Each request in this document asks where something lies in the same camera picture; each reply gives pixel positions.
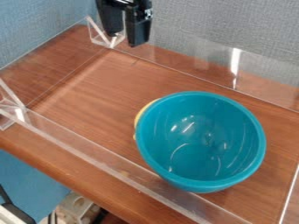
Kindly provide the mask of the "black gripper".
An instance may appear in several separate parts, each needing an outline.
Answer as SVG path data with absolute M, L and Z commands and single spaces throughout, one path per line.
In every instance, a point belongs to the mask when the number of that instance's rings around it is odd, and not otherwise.
M 124 18 L 128 45 L 136 47 L 149 40 L 152 0 L 96 0 L 96 5 L 103 28 L 109 37 L 115 37 L 124 30 Z

